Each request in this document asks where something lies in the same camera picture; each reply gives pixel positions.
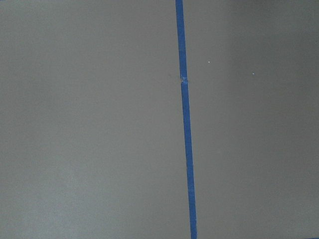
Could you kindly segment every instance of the gray surface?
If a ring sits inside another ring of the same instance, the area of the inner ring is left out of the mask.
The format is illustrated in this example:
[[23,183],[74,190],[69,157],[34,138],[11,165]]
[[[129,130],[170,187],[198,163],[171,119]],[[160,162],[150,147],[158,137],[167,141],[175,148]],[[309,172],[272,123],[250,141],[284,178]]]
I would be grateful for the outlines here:
[[0,11],[0,238],[187,238],[174,3]]
[[[318,1],[185,0],[198,238],[319,236]],[[189,238],[174,1],[0,1],[0,238]]]
[[184,6],[198,238],[319,237],[319,1]]

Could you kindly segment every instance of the blue painter's tape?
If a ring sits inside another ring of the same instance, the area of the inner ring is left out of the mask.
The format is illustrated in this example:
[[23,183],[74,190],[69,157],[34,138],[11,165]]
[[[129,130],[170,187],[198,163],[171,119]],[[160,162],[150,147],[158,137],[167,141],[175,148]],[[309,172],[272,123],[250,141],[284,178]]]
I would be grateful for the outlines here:
[[187,166],[190,237],[191,239],[197,239],[195,185],[194,185],[193,153],[192,153],[191,132],[190,132],[190,114],[189,114],[189,96],[188,96],[188,80],[187,80],[187,65],[186,65],[183,1],[175,0],[175,3],[176,3],[176,20],[177,20],[177,35],[178,35],[178,52],[179,52],[179,73],[181,78],[181,97],[182,97],[182,105],[183,105],[184,138],[185,138],[185,153],[186,153],[186,166]]

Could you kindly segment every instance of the gray wall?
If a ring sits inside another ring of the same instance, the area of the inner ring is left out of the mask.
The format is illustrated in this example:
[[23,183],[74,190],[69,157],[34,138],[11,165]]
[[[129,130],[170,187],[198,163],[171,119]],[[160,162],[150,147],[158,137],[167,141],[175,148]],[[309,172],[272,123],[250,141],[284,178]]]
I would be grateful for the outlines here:
[[[199,239],[319,237],[319,2],[184,0]],[[174,1],[0,1],[0,239],[189,238]]]

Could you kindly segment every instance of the tape strip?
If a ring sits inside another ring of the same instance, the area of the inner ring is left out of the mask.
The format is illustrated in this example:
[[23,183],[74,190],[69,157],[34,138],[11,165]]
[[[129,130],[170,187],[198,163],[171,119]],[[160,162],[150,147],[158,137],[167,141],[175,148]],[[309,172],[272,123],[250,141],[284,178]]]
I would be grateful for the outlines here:
[[188,80],[187,80],[187,66],[186,66],[183,1],[175,0],[175,4],[176,4],[176,20],[177,20],[178,52],[179,52],[179,73],[181,78],[181,97],[182,97],[182,105],[183,105],[184,138],[185,138],[185,153],[186,153],[186,166],[187,166],[190,237],[191,239],[197,239],[195,185],[194,185],[193,154],[192,154],[192,146],[191,146],[191,132],[190,132],[190,114],[189,114],[189,96],[188,96]]

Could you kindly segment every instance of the blue tape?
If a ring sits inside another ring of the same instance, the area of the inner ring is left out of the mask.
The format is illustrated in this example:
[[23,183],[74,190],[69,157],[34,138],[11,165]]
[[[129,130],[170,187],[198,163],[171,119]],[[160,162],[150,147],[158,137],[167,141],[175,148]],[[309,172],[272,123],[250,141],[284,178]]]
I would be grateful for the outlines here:
[[178,35],[179,73],[181,78],[181,97],[182,97],[182,105],[183,105],[184,138],[185,138],[185,153],[186,153],[186,166],[187,166],[190,238],[197,239],[195,185],[194,185],[193,153],[192,153],[191,132],[190,132],[190,114],[189,114],[189,96],[188,96],[188,80],[187,80],[187,65],[186,65],[183,1],[175,0],[175,3],[176,3],[176,20],[177,20],[177,35]]

